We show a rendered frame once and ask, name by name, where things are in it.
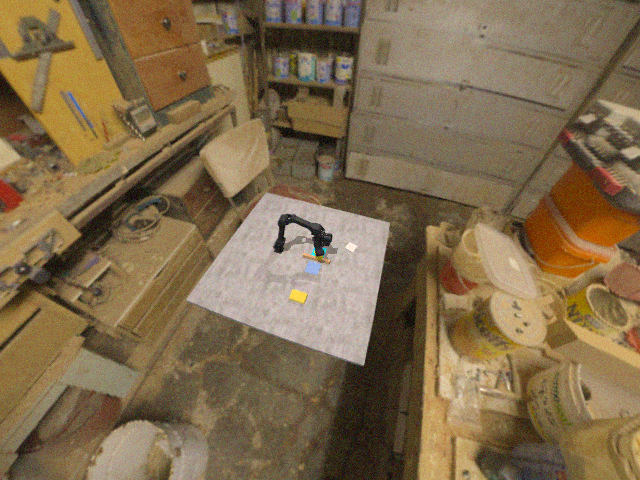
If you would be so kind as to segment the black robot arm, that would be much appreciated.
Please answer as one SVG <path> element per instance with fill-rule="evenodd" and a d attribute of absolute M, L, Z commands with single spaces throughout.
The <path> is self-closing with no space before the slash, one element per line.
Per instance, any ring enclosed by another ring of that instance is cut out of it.
<path fill-rule="evenodd" d="M 278 239 L 276 239 L 273 245 L 273 248 L 275 249 L 274 252 L 276 253 L 281 254 L 284 250 L 283 246 L 286 241 L 286 238 L 284 238 L 285 225 L 288 225 L 290 223 L 296 223 L 302 227 L 309 229 L 311 235 L 314 235 L 315 241 L 319 242 L 322 240 L 322 247 L 329 246 L 330 242 L 332 242 L 333 235 L 331 233 L 325 233 L 325 229 L 321 224 L 311 223 L 296 216 L 295 214 L 281 214 L 277 223 L 279 226 Z"/>

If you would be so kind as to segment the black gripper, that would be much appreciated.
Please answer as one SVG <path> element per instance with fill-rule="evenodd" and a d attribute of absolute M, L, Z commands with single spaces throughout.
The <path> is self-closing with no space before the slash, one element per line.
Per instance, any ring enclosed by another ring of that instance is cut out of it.
<path fill-rule="evenodd" d="M 316 256 L 323 256 L 324 255 L 324 250 L 322 248 L 322 240 L 317 242 L 317 241 L 314 240 L 314 237 L 312 237 L 312 240 L 314 241 L 314 247 L 315 247 Z"/>

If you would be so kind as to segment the yellow rectangular block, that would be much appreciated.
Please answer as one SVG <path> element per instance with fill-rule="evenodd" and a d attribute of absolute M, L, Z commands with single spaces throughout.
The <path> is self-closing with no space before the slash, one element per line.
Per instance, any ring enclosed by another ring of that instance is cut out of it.
<path fill-rule="evenodd" d="M 304 304 L 307 294 L 292 290 L 289 299 Z"/>

